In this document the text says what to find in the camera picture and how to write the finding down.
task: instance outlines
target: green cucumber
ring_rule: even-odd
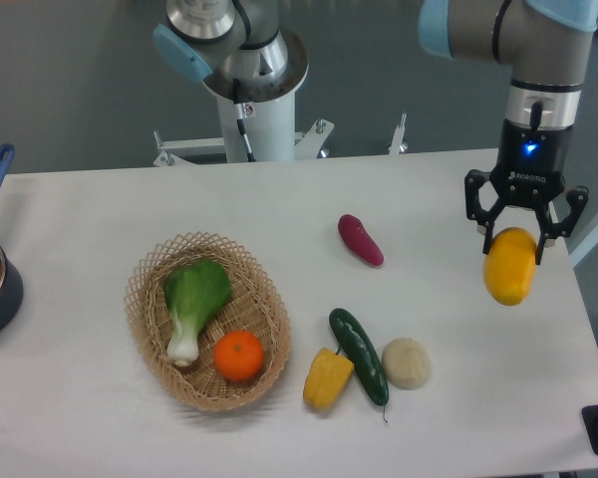
[[[388,380],[366,331],[345,309],[332,311],[329,321],[339,345],[355,365],[355,373],[364,390],[377,405],[385,406],[390,399]]]

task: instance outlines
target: white tabletop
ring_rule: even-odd
[[[494,162],[493,150],[480,150],[8,176],[0,243],[26,291],[0,333],[0,478],[598,468],[580,414],[598,403],[598,351],[564,243],[545,251],[518,307],[500,306],[482,283],[482,236],[464,217],[462,181]],[[344,213],[382,247],[382,268],[344,248]],[[536,231],[525,211],[499,224]],[[124,312],[140,259],[194,231],[248,249],[292,324],[275,386],[227,415],[163,391]],[[314,354],[336,348],[327,323],[335,307],[362,322],[379,354],[402,336],[429,349],[429,382],[391,388],[389,425],[355,378],[327,416],[302,401]]]

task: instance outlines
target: yellow pepper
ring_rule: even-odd
[[[504,306],[516,306],[529,295],[536,270],[536,242],[524,229],[511,227],[493,238],[482,273],[487,290]]]
[[[323,411],[335,402],[348,382],[354,365],[328,349],[320,349],[312,360],[303,387],[303,399]]]

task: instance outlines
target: round bun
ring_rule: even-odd
[[[409,338],[394,339],[387,344],[381,362],[388,381],[404,390],[422,386],[432,368],[430,356],[423,344]]]

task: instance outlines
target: wicker basket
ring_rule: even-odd
[[[177,367],[166,356],[172,333],[162,285],[177,267],[201,259],[221,264],[232,285],[232,297],[198,338],[199,358]],[[277,379],[290,353],[287,313],[272,281],[242,246],[216,234],[178,235],[140,261],[129,279],[126,312],[138,350],[150,371],[175,398],[200,410],[236,408],[259,398]],[[217,371],[216,342],[226,333],[252,332],[264,349],[264,366],[248,382],[230,382]]]

